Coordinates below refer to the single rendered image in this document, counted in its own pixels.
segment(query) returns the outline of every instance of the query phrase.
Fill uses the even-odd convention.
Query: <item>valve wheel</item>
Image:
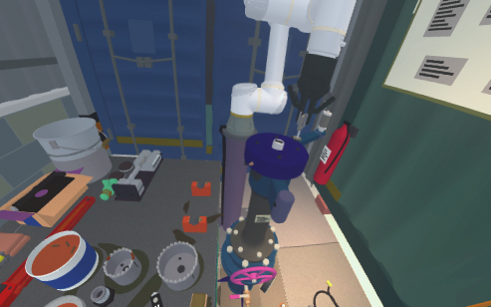
[[[239,275],[245,275],[246,277],[237,278]],[[265,283],[274,279],[276,275],[277,271],[271,267],[248,267],[233,273],[230,280],[236,285],[243,286],[242,281],[256,279],[258,283]]]

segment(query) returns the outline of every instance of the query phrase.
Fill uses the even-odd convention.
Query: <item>bulletin board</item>
[[[419,0],[384,87],[491,121],[491,0]]]

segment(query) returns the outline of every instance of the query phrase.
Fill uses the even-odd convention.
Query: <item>red fire extinguisher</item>
[[[353,127],[351,123],[344,122],[340,128],[333,132],[331,140],[321,152],[321,161],[314,175],[316,183],[327,184],[329,182],[336,165],[338,165],[346,146],[350,142],[350,138],[354,138],[357,131],[358,129]]]

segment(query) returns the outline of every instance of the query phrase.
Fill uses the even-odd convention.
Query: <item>bowl with red contents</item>
[[[94,248],[76,231],[61,231],[42,241],[29,254],[25,271],[60,291],[88,280],[99,264]]]

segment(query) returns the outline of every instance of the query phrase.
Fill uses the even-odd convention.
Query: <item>workbench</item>
[[[132,156],[111,156],[113,162],[111,172],[117,171],[119,164],[126,160],[133,161],[134,158]],[[173,230],[182,231],[184,215],[210,216],[218,213],[220,170],[219,161],[182,161],[165,158],[140,202],[116,201],[114,196],[109,200],[101,200],[102,182],[99,180],[89,184],[89,189],[80,199],[84,196],[94,196],[97,201],[73,230],[89,242],[98,253],[102,253],[97,271],[78,290],[71,290],[67,293],[34,279],[18,296],[12,307],[43,307],[65,294],[76,295],[82,298],[88,306],[93,306],[90,295],[97,286],[116,285],[111,280],[106,282],[109,278],[103,272],[103,262],[110,252],[119,247],[133,250],[139,260],[147,258],[148,263],[141,263],[146,273],[141,272],[137,281],[141,278],[142,281],[120,289],[120,294],[117,291],[115,301],[110,306],[149,307],[148,299],[154,291],[161,294],[164,306],[189,306],[192,293],[207,294],[207,306],[216,306],[219,220],[208,224],[206,233],[185,233],[195,240],[193,246],[199,254],[200,278],[191,288],[175,292],[155,275],[157,274],[157,257],[162,249],[173,242],[182,240],[178,234],[175,238]],[[193,181],[198,181],[200,184],[210,181],[211,195],[192,196]],[[190,201],[188,213],[184,214],[183,206],[188,200]],[[16,233],[31,236],[31,241],[24,246],[22,251],[0,270],[0,283],[4,282],[26,260],[29,253],[48,236],[52,229],[20,225],[15,221],[8,221],[0,228],[0,232],[13,233],[16,231]]]

